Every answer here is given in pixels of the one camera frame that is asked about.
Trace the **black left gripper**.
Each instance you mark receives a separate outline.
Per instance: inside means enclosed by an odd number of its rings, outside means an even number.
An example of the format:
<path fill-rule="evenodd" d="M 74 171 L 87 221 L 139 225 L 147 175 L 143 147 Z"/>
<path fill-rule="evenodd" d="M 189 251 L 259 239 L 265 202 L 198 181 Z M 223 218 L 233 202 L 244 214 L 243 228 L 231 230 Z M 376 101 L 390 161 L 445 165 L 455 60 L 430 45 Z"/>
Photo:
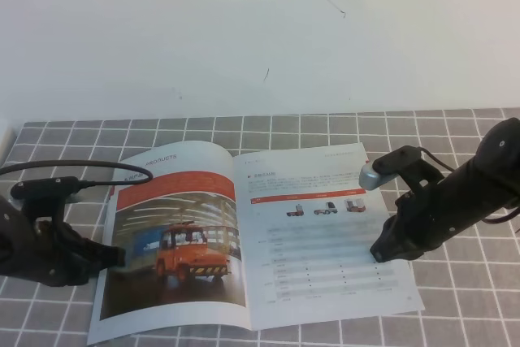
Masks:
<path fill-rule="evenodd" d="M 1 275 L 50 287 L 86 284 L 100 270 L 124 267 L 126 251 L 103 245 L 100 258 L 88 258 L 59 240 L 54 226 L 33 223 L 1 199 Z"/>

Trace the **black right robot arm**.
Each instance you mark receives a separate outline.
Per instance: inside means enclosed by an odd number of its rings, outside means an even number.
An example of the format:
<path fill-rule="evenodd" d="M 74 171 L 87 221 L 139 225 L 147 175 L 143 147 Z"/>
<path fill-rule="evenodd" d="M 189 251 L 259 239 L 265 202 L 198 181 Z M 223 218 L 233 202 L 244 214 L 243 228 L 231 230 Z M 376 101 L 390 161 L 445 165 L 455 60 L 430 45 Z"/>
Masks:
<path fill-rule="evenodd" d="M 519 120 L 487 132 L 473 158 L 443 176 L 440 160 L 405 145 L 365 164 L 359 185 L 375 190 L 397 177 L 409 190 L 396 202 L 370 252 L 376 262 L 415 260 L 480 221 L 504 223 L 519 214 Z"/>

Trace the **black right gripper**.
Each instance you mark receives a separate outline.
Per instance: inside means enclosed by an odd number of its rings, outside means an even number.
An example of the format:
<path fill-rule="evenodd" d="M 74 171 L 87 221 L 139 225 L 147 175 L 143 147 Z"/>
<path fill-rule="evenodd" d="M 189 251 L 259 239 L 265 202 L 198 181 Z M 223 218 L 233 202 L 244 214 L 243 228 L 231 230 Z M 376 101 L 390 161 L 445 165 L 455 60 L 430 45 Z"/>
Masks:
<path fill-rule="evenodd" d="M 376 262 L 415 260 L 447 241 L 445 228 L 434 216 L 432 202 L 433 189 L 443 175 L 421 158 L 399 177 L 409 191 L 396 200 L 396 214 L 385 221 L 370 248 Z"/>

